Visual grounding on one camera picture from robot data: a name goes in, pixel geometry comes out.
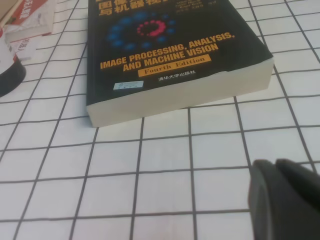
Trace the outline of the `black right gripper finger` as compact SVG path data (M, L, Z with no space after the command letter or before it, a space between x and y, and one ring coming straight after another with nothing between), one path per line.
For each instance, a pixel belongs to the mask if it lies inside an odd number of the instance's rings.
M256 240L320 238L320 176L288 159L255 160L248 205Z

